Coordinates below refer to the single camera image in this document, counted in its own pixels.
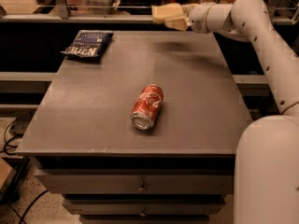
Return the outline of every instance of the gray tabletop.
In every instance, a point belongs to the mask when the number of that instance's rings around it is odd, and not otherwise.
[[[153,129],[130,122],[141,90],[164,91]],[[251,123],[212,34],[116,31],[97,63],[64,59],[22,155],[231,155]]]

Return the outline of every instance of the desk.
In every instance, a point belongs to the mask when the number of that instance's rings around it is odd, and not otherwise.
[[[129,117],[149,83],[164,102],[140,131]],[[83,223],[207,223],[250,123],[213,35],[115,32],[100,62],[64,59],[17,152]]]

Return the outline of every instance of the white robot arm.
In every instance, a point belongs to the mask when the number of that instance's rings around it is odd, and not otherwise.
[[[188,15],[185,21],[195,32],[220,33],[253,45],[280,112],[254,121],[240,138],[234,224],[298,224],[298,56],[272,26],[263,0],[200,4]],[[176,19],[165,21],[176,28]]]

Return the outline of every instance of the soda can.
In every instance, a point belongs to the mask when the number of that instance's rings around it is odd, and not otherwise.
[[[142,90],[131,113],[131,122],[137,129],[153,127],[163,98],[162,89],[155,84],[149,84]]]

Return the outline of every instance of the floor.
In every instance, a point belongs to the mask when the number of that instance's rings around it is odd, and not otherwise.
[[[0,5],[9,14],[26,14],[36,10],[35,0],[0,0]],[[10,117],[0,117],[0,152],[3,149],[3,135],[6,127],[14,120]],[[14,144],[18,145],[20,140],[15,140]],[[8,155],[0,153],[0,157],[7,158]],[[21,159],[22,157],[10,157],[10,159]],[[21,180],[16,187],[20,198],[16,202],[0,204],[0,224],[18,224],[20,217],[13,211],[22,216],[30,203],[40,194],[45,188],[39,183],[34,176],[34,165],[29,162],[26,172],[21,177]],[[78,216],[70,215],[62,206],[63,198],[59,194],[46,192],[41,196],[26,214],[23,223],[26,224],[79,224]],[[228,195],[225,198],[226,205],[220,210],[217,215],[211,216],[210,224],[232,224],[233,223],[233,195]]]

